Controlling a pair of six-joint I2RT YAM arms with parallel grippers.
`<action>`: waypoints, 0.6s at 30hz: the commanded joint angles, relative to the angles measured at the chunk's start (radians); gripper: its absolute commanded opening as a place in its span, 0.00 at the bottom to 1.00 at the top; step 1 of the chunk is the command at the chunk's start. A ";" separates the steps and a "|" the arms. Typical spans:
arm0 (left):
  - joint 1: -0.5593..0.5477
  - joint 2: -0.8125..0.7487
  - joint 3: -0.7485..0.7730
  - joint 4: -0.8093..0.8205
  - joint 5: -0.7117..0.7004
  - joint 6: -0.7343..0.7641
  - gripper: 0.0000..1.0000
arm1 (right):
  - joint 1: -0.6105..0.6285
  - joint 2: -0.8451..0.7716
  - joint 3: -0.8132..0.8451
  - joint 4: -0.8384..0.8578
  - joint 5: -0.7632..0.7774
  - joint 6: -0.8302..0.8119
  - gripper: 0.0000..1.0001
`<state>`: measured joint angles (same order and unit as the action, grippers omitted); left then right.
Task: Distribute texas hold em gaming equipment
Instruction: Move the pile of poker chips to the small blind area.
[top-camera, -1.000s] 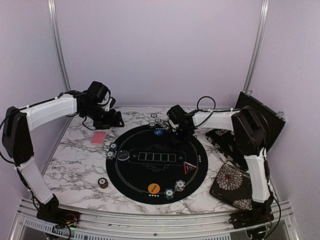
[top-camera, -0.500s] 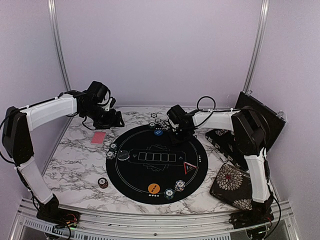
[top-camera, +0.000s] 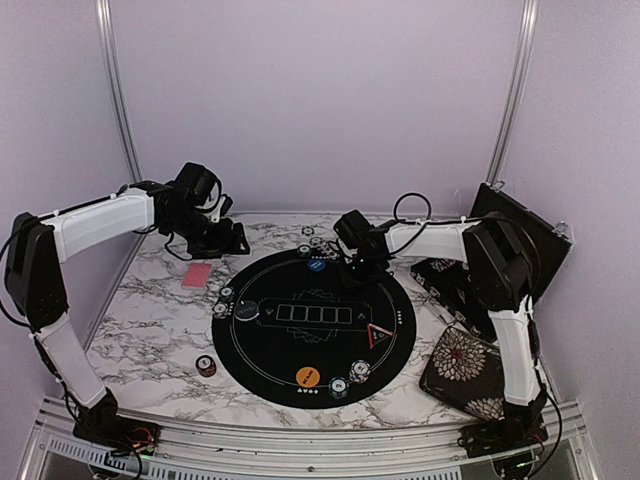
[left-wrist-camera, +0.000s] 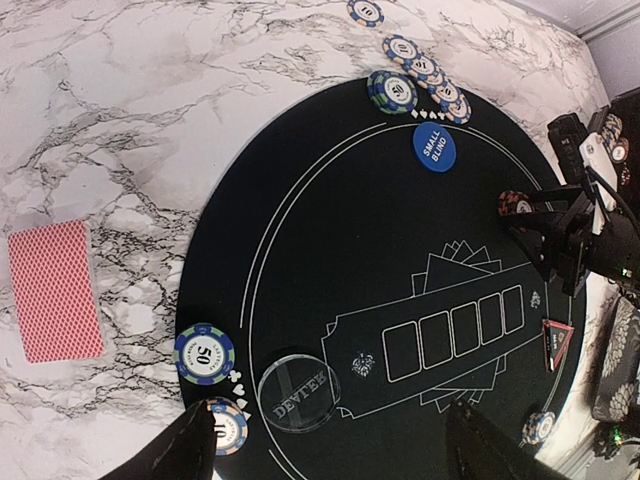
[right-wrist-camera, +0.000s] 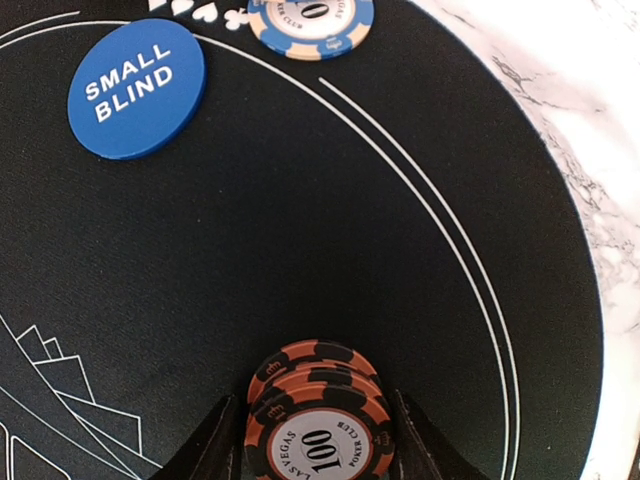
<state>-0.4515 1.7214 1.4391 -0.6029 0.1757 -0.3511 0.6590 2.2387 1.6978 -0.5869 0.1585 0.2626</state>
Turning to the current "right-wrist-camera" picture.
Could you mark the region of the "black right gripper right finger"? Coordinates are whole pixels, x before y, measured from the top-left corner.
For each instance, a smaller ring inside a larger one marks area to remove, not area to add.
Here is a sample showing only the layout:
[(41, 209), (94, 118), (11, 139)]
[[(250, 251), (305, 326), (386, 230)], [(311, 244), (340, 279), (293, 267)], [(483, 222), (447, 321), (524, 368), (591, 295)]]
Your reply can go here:
[(390, 479), (481, 478), (481, 471), (453, 447), (408, 394), (395, 390), (390, 405), (396, 443), (395, 456), (389, 468)]

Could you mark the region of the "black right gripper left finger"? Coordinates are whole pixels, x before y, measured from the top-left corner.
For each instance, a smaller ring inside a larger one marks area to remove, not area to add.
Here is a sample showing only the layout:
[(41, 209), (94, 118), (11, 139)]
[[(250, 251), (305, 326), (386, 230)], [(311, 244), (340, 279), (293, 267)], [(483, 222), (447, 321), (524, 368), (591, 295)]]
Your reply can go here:
[(151, 480), (238, 480), (241, 478), (241, 407), (223, 396), (187, 442)]

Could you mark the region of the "red black hundred chip stack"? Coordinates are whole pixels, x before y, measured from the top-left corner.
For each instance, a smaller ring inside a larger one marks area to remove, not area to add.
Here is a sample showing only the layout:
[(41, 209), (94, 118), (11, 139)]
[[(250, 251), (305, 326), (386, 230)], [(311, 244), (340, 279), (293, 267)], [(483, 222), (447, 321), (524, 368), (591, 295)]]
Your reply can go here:
[(395, 454), (373, 365), (328, 340), (281, 347), (247, 391), (244, 449), (258, 479), (381, 479)]

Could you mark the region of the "blue small blind button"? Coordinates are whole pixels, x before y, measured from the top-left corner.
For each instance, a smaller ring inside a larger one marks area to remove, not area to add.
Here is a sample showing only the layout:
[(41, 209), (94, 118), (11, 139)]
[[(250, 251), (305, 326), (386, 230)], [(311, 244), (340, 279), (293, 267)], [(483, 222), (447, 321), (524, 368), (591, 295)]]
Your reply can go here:
[(200, 106), (207, 68), (182, 25), (145, 19), (123, 25), (86, 54), (72, 79), (67, 114), (90, 152), (133, 160), (171, 141)]

